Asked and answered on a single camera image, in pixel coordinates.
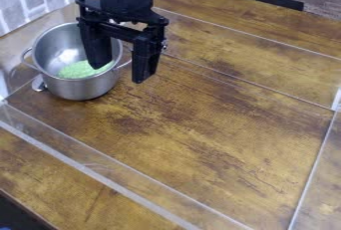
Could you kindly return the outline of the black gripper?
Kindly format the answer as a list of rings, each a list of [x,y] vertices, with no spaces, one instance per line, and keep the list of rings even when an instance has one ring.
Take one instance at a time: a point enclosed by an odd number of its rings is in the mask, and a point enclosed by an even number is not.
[[[88,63],[98,70],[112,60],[111,38],[134,40],[132,81],[140,84],[158,69],[169,19],[158,14],[154,0],[76,0],[80,35]],[[119,27],[119,23],[143,23],[139,32]]]

